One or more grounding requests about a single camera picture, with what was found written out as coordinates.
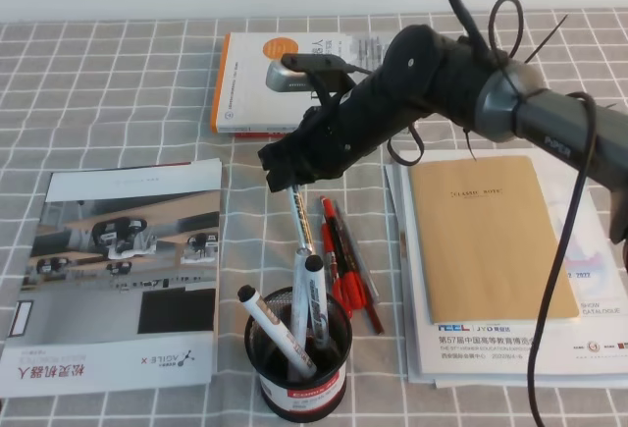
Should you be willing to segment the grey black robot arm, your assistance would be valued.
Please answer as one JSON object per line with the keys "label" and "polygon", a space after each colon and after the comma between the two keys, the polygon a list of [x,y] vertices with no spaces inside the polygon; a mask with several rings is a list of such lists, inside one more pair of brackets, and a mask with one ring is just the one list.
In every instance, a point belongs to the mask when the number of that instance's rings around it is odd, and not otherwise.
{"label": "grey black robot arm", "polygon": [[293,132],[260,149],[271,191],[339,178],[415,121],[439,114],[493,142],[528,140],[584,170],[610,192],[610,240],[627,241],[624,113],[547,89],[533,67],[426,25],[400,31],[382,65],[361,81],[341,75],[328,86],[340,64],[327,55],[288,54],[283,62],[307,75],[319,102]]}

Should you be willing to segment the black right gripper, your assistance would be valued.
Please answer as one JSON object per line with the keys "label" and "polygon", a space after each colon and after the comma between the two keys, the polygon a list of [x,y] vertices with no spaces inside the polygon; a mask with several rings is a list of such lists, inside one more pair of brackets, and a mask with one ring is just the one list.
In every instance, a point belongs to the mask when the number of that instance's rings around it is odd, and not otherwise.
{"label": "black right gripper", "polygon": [[427,116],[428,84],[414,77],[386,82],[373,75],[337,100],[303,119],[288,136],[258,151],[270,192],[339,178],[382,143],[394,162],[411,167],[419,160],[403,159],[393,150],[392,137],[410,129],[419,154],[425,145],[413,123]]}

